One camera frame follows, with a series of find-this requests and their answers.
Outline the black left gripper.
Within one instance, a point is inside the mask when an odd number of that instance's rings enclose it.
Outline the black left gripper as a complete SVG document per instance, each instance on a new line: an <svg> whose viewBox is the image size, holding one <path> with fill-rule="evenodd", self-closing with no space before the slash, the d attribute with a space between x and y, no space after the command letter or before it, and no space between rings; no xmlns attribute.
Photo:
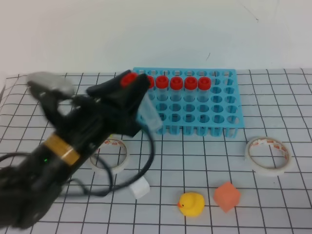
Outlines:
<svg viewBox="0 0 312 234"><path fill-rule="evenodd" d="M107 95L113 105L100 103L87 96L71 97L75 107L55 125L55 133L79 154L89 156L111 134L133 137L141 129L136 113L150 87L146 74L126 70L116 77L86 89L94 98Z"/></svg>

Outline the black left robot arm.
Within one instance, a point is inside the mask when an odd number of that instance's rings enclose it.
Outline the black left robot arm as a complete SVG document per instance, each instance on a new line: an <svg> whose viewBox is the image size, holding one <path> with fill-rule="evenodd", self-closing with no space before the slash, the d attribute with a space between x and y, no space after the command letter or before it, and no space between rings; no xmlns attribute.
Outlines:
<svg viewBox="0 0 312 234"><path fill-rule="evenodd" d="M127 70L77 96L61 76L29 74L30 93L55 130L32 152L22 152L19 165L1 169L0 226L27 229L37 223L110 135L148 132L137 114L150 84L146 74Z"/></svg>

